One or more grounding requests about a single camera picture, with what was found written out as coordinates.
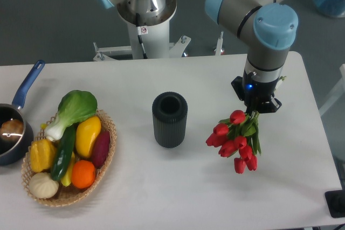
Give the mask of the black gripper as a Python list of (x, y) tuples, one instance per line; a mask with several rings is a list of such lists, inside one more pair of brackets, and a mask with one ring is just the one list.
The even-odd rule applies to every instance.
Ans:
[(257, 82), (253, 76), (237, 76), (232, 82), (235, 93), (239, 100), (244, 102), (246, 113), (260, 114), (275, 113), (281, 107), (282, 103), (275, 98), (274, 90), (278, 79), (272, 82)]

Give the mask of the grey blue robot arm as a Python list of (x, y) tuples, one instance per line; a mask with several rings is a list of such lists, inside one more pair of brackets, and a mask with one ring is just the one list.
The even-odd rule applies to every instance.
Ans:
[(282, 1), (205, 0), (206, 14), (249, 48), (243, 76), (231, 82), (249, 115), (281, 107), (274, 90), (299, 24), (296, 12)]

